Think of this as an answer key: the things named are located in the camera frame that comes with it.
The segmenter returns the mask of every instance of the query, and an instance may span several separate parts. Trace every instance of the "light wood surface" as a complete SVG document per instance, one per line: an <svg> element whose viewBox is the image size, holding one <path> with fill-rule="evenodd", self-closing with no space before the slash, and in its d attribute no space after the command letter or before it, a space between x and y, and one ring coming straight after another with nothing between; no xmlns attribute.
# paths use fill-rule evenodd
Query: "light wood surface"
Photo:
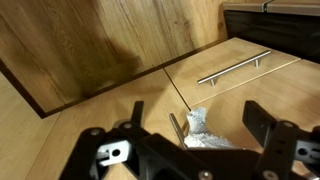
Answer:
<svg viewBox="0 0 320 180"><path fill-rule="evenodd" d="M44 112L226 40L225 0L1 0L0 58Z"/></svg>
<svg viewBox="0 0 320 180"><path fill-rule="evenodd" d="M145 101L143 128L178 144L169 113L174 113L182 126L188 108L164 70L159 70L64 110L27 179L57 179L84 129L103 127L109 131L116 121L131 117L134 102L138 100ZM112 167L107 175L107 179L132 178L122 165Z"/></svg>
<svg viewBox="0 0 320 180"><path fill-rule="evenodd" d="M191 107L207 108L207 126L238 147L261 151L242 123L244 103L254 100L277 119L311 131L320 124L320 65L301 60ZM302 167L296 171L304 174Z"/></svg>
<svg viewBox="0 0 320 180"><path fill-rule="evenodd" d="M0 73L0 179L25 179L59 113L40 119Z"/></svg>
<svg viewBox="0 0 320 180"><path fill-rule="evenodd" d="M188 106L205 101L300 58L276 50L261 58L258 68L253 63L221 75L214 87L210 82L198 85L197 81L270 48L238 38L195 54L165 68Z"/></svg>

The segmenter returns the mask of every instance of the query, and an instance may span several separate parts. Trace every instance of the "metal rod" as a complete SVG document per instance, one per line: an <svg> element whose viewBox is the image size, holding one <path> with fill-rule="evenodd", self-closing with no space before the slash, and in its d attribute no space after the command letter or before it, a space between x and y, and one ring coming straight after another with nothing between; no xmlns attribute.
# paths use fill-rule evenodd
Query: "metal rod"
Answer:
<svg viewBox="0 0 320 180"><path fill-rule="evenodd" d="M170 113L170 114L169 114L169 118L170 118L170 120L171 120L171 122L172 122L172 125L173 125L173 127L174 127L174 130L176 131L176 133L177 133L177 135L178 135L179 141L180 141L180 143L182 144L183 149L184 149L184 150L188 149L188 147L187 147L186 144L184 143L184 135L183 135L183 133L182 133L182 130L181 130L179 124L178 124L178 121L177 121L176 117L174 116L173 113Z"/></svg>
<svg viewBox="0 0 320 180"><path fill-rule="evenodd" d="M255 67L259 67L259 65L260 65L260 60L259 60L259 59L256 59L256 60L254 61L254 66L255 66Z"/></svg>
<svg viewBox="0 0 320 180"><path fill-rule="evenodd" d="M209 81L209 80L211 80L211 79L213 79L213 78L219 77L220 75L223 75L223 74L225 74L225 73L227 73L227 72L229 72L229 71L232 71L232 70L234 70L234 69L236 69L236 68L238 68L238 67L241 67L241 66L243 66L243 65L245 65L245 64L248 64L248 63L250 63L250 62L252 62L252 61L255 61L256 59L261 58L261 57L263 57L263 56L265 56L265 55L267 55L267 54L270 54L270 53L271 53L270 50L266 50L266 51L264 51L264 52L262 52L262 53L260 53L260 54L257 54L257 55L255 55L255 56L253 56L253 57L250 57L250 58L248 58L248 59L246 59L246 60L244 60L244 61L241 61L240 63L237 63L237 64L235 64L235 65L233 65L233 66L230 66L230 67L228 67L228 68L226 68L226 69L223 69L223 70L221 70L221 71L219 71L219 72L216 72L216 73L214 73L214 74L212 74L212 75L210 75L210 76L207 76L207 77L205 77L205 78L202 78L202 79L200 79L200 80L198 81L198 84L202 84L202 83L204 83L204 82L206 82L206 81Z"/></svg>
<svg viewBox="0 0 320 180"><path fill-rule="evenodd" d="M211 86L214 86L214 79L210 79Z"/></svg>

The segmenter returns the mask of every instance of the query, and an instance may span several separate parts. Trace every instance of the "drawer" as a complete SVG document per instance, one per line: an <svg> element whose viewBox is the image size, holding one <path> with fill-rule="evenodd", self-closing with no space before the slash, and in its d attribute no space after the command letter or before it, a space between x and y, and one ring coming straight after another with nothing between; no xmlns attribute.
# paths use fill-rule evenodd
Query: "drawer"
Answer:
<svg viewBox="0 0 320 180"><path fill-rule="evenodd" d="M213 87L210 82L200 85L197 83L199 79L266 50L271 50L271 53L260 59L260 66L257 68L252 62L234 69L216 78ZM168 66L165 70L188 106L193 106L299 59L242 39L233 38Z"/></svg>
<svg viewBox="0 0 320 180"><path fill-rule="evenodd" d="M276 119L311 131L320 123L320 65L301 60L191 107L205 107L207 127L238 147L261 151L242 123L244 103L254 100Z"/></svg>
<svg viewBox="0 0 320 180"><path fill-rule="evenodd" d="M182 126L189 110L164 70L159 70L64 110L27 179L58 179L82 130L103 127L109 131L116 121L131 117L139 100L144 101L143 128L178 145L169 114L174 113ZM106 177L135 179L122 164L111 166Z"/></svg>
<svg viewBox="0 0 320 180"><path fill-rule="evenodd" d="M320 16L319 0L275 0L267 5L268 13Z"/></svg>
<svg viewBox="0 0 320 180"><path fill-rule="evenodd" d="M264 12L268 0L246 0L246 2L224 2L223 10Z"/></svg>

